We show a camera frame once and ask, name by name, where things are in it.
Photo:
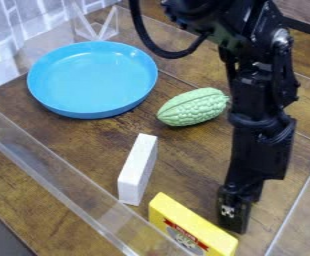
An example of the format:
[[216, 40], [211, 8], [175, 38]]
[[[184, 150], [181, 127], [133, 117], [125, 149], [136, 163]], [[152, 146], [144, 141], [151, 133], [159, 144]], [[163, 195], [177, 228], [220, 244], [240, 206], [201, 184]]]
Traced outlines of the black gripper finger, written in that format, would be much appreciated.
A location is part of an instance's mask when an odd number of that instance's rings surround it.
[[221, 228], [237, 234], [247, 231], [253, 191], [248, 186], [237, 188], [225, 185], [217, 190], [216, 213]]

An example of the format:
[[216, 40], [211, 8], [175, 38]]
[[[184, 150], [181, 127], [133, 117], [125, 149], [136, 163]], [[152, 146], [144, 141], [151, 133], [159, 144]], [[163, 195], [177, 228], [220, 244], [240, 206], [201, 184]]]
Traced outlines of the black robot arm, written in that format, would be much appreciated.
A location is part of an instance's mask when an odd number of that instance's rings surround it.
[[296, 120], [284, 108], [298, 100], [292, 37], [272, 0], [161, 0], [181, 28], [207, 34], [219, 48], [231, 94], [229, 167], [217, 190], [219, 225], [243, 234], [264, 182], [282, 180]]

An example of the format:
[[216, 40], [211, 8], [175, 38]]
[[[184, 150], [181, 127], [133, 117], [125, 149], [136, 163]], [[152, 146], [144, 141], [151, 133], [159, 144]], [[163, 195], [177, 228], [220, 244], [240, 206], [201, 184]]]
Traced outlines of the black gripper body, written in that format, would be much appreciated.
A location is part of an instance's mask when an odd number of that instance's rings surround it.
[[231, 161], [223, 193], [227, 202], [256, 202], [266, 180], [283, 180], [296, 120], [278, 112], [260, 120], [228, 113], [233, 125]]

